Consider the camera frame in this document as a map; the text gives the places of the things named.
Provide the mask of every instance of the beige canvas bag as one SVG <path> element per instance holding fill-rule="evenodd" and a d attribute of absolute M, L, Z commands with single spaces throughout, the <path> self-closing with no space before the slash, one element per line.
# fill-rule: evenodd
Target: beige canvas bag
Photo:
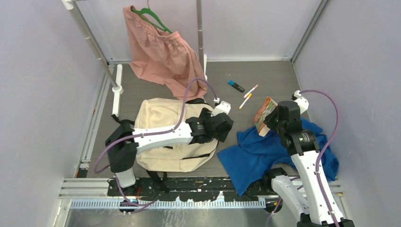
<path fill-rule="evenodd" d="M 135 128 L 149 129 L 178 123 L 183 102 L 163 98 L 144 100 L 135 121 Z M 208 104 L 186 104 L 183 121 L 199 117 L 202 108 L 213 108 Z M 139 165 L 149 171 L 191 172 L 211 159 L 218 141 L 204 144 L 173 145 L 156 148 L 137 155 Z"/>

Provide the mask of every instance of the book cover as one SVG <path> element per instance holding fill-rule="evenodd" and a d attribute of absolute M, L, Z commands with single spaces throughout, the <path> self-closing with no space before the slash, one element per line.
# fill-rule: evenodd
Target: book cover
<path fill-rule="evenodd" d="M 265 117 L 276 108 L 276 106 L 277 103 L 270 97 L 267 97 L 256 116 L 253 118 L 253 122 L 255 123 L 260 136 L 265 136 L 269 132 L 270 129 L 265 125 L 265 123 L 263 123 L 263 121 Z"/>

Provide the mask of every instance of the blue towel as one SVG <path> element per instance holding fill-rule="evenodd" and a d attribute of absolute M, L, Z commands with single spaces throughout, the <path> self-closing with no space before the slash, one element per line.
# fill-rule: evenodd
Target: blue towel
<path fill-rule="evenodd" d="M 322 129 L 306 119 L 302 119 L 302 127 L 314 132 L 320 149 L 327 142 Z M 261 179 L 266 169 L 274 164 L 286 163 L 295 168 L 287 150 L 281 145 L 279 135 L 270 130 L 265 137 L 259 136 L 256 127 L 237 132 L 238 145 L 231 146 L 217 154 L 235 189 L 242 195 L 248 186 Z M 338 171 L 338 160 L 330 150 L 330 146 L 322 157 L 323 170 L 328 181 L 334 181 Z"/>

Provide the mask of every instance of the yellow marker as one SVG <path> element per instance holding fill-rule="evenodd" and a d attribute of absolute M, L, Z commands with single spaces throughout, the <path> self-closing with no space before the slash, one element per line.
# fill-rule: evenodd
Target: yellow marker
<path fill-rule="evenodd" d="M 248 101 L 248 99 L 252 96 L 252 93 L 249 93 L 248 97 L 244 100 L 244 102 L 239 106 L 238 109 L 242 109 L 242 107 L 245 105 L 245 103 Z"/>

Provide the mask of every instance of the black strap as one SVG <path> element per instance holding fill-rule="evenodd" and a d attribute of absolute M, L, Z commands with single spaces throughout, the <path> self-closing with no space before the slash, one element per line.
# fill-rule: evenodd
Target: black strap
<path fill-rule="evenodd" d="M 119 124 L 128 123 L 130 125 L 135 125 L 134 121 L 131 121 L 128 119 L 120 120 L 120 119 L 118 119 L 118 117 L 115 114 L 112 114 L 112 118 L 115 120 L 115 122 L 117 122 Z"/>
<path fill-rule="evenodd" d="M 163 172 L 163 179 L 160 179 L 159 175 L 155 171 L 146 171 L 150 178 L 155 182 L 155 184 L 165 193 L 169 193 L 170 189 L 163 183 L 164 181 L 167 180 L 167 173 Z"/>

